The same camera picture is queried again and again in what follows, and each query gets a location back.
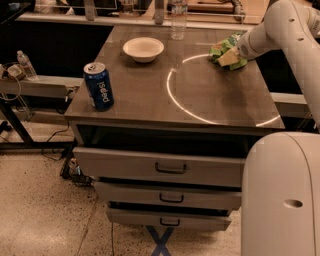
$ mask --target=drawer front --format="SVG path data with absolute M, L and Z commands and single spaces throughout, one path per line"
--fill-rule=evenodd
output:
M 102 182 L 95 182 L 94 187 L 104 201 L 228 211 L 237 210 L 241 205 L 240 192 Z
M 76 147 L 87 176 L 241 187 L 245 159 Z
M 173 228 L 203 229 L 211 231 L 225 231 L 231 223 L 229 217 L 199 217 L 196 215 L 183 215 L 171 213 L 157 213 L 147 211 L 129 211 L 107 209 L 110 222 L 120 224 L 166 226 Z

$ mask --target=drawer handle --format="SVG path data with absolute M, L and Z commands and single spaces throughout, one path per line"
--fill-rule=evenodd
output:
M 159 194 L 159 199 L 160 199 L 160 201 L 165 202 L 165 203 L 176 203 L 176 204 L 179 204 L 179 203 L 182 203 L 182 202 L 183 202 L 184 196 L 181 195 L 181 199 L 180 199 L 180 200 L 168 200 L 168 199 L 164 199 L 164 198 L 162 197 L 162 194 L 160 193 L 160 194 Z
M 163 172 L 163 173 L 171 173 L 171 174 L 184 174 L 187 171 L 187 165 L 184 164 L 182 169 L 161 169 L 159 167 L 159 163 L 155 163 L 155 169 L 157 172 Z
M 165 223 L 162 218 L 160 218 L 160 224 L 165 227 L 178 227 L 180 225 L 180 219 L 178 219 L 177 223 Z

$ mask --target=floor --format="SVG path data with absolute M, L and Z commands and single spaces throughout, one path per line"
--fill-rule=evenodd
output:
M 52 140 L 72 139 L 59 114 L 35 113 L 22 123 L 35 141 L 60 130 Z M 6 141 L 19 136 L 4 131 L 0 142 Z M 60 176 L 65 159 L 58 158 L 47 150 L 0 151 L 1 256 L 240 255 L 240 211 L 225 232 L 111 224 L 93 187 Z

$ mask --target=blue soda can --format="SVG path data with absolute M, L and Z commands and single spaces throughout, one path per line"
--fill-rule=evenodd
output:
M 92 106 L 99 111 L 111 108 L 114 99 L 106 66 L 100 62 L 92 62 L 85 65 L 83 71 Z

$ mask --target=water bottle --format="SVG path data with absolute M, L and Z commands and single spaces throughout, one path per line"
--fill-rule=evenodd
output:
M 17 51 L 17 60 L 20 66 L 23 68 L 26 78 L 28 80 L 39 80 L 37 73 L 31 64 L 29 57 L 26 54 L 24 54 L 22 51 Z
M 188 3 L 186 0 L 173 0 L 171 9 L 171 38 L 182 40 L 187 26 Z

